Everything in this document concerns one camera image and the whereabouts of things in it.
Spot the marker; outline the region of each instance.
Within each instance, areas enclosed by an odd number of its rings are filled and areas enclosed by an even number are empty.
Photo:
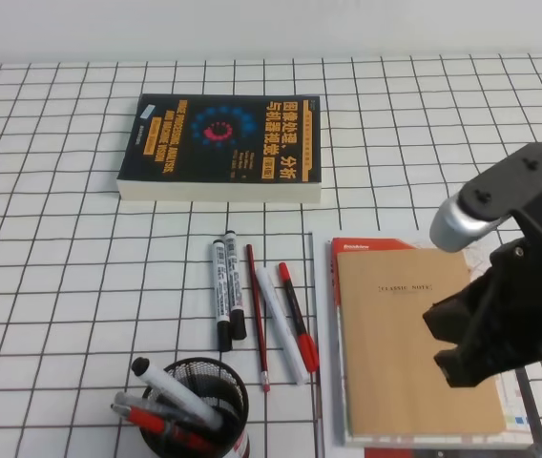
[[[294,286],[290,279],[290,271],[288,271],[288,266],[285,262],[280,262],[280,278],[283,282],[283,289],[286,291],[292,320],[297,331],[297,342],[299,343],[302,360],[308,372],[315,372],[320,367],[318,348],[316,348],[313,339],[307,333],[305,321],[302,319],[301,309],[299,308],[299,301],[297,301],[297,293],[294,291]]]
[[[162,418],[156,417],[145,410],[116,404],[112,404],[110,407],[129,423],[133,423],[154,434],[159,434],[163,440],[171,441],[199,452],[209,453],[216,448],[199,435],[177,427],[174,422],[166,422]]]
[[[115,405],[137,407],[167,420],[175,420],[181,423],[189,423],[191,425],[201,424],[201,422],[195,417],[189,415],[183,410],[166,406],[165,404],[158,403],[152,399],[139,398],[132,394],[127,394],[124,391],[118,391],[115,394]]]
[[[212,263],[214,265],[214,293],[216,295],[216,330],[219,351],[231,351],[231,323],[229,319],[229,288],[226,276],[226,250],[222,240],[212,244]]]
[[[261,287],[264,300],[271,309],[271,315],[273,315],[273,319],[275,320],[275,327],[278,330],[281,346],[286,354],[286,359],[292,369],[296,383],[297,385],[304,385],[309,380],[309,374],[307,373],[305,364],[302,362],[297,341],[295,341],[288,320],[283,314],[280,300],[275,292],[275,287],[271,282],[269,273],[264,267],[259,267],[256,271],[256,277],[259,279],[259,286]]]
[[[226,267],[229,277],[229,303],[231,304],[231,334],[236,341],[246,337],[243,317],[243,297],[241,296],[240,260],[237,256],[237,236],[233,231],[224,234],[226,246]]]
[[[222,416],[218,412],[174,377],[152,364],[148,358],[135,358],[131,370],[144,384],[158,391],[170,403],[190,413],[207,427],[218,430],[222,426]]]
[[[262,332],[261,301],[259,301],[259,282],[256,280],[256,268],[254,266],[254,250],[252,245],[246,245],[248,254],[248,270],[250,272],[250,286],[252,287],[252,307],[256,316],[256,333],[259,339],[259,357],[261,358],[261,381],[262,390],[266,393],[271,389],[269,384],[269,369],[267,367],[267,346]]]

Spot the white marker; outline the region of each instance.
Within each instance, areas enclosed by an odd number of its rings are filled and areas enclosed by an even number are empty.
[[[290,364],[297,385],[304,385],[309,380],[309,374],[302,361],[301,351],[299,351],[297,341],[292,334],[290,324],[281,309],[280,300],[269,277],[269,272],[264,267],[259,267],[256,270],[256,278],[259,280],[264,301],[271,309],[271,315],[273,315],[273,319],[275,320],[275,328],[278,330],[281,346],[286,354],[286,359]]]
[[[226,252],[222,240],[214,240],[214,244],[212,244],[212,264],[214,267],[218,347],[221,352],[231,351],[233,343],[229,318],[229,285],[226,275]]]
[[[152,364],[148,358],[136,358],[131,364],[131,370],[144,384],[158,391],[177,408],[190,413],[207,427],[216,431],[222,426],[222,416],[218,412],[174,377]]]
[[[245,318],[243,316],[243,297],[241,296],[240,259],[237,256],[237,236],[233,231],[224,234],[226,246],[226,269],[229,276],[229,302],[231,304],[231,334],[236,341],[246,338]]]

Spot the white pen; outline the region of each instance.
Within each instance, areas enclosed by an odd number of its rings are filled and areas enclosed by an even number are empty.
[[[144,384],[158,391],[177,408],[190,413],[207,427],[218,430],[222,426],[222,416],[217,411],[174,377],[152,364],[148,358],[136,358],[131,364],[131,370]]]
[[[259,267],[256,270],[256,278],[259,281],[264,301],[271,309],[271,315],[273,315],[275,321],[275,328],[278,330],[281,346],[286,354],[286,359],[290,364],[297,385],[304,385],[309,380],[309,374],[302,361],[301,351],[299,350],[294,334],[292,334],[290,324],[281,308],[280,300],[269,277],[269,272],[264,267]]]

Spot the black book cover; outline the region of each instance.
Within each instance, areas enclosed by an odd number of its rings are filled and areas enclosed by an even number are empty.
[[[143,94],[118,179],[320,183],[320,98]]]

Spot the black mesh pen holder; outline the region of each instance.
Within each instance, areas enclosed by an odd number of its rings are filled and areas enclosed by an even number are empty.
[[[141,435],[148,447],[161,458],[222,458],[232,450],[235,454],[231,456],[247,458],[249,442],[245,425],[248,420],[248,394],[237,372],[227,364],[210,358],[181,360],[168,365],[164,370],[220,413],[222,427],[218,431],[211,431],[188,426],[191,432],[214,446],[210,452],[196,451],[164,441],[162,437],[141,428]],[[143,397],[174,406],[149,387]]]

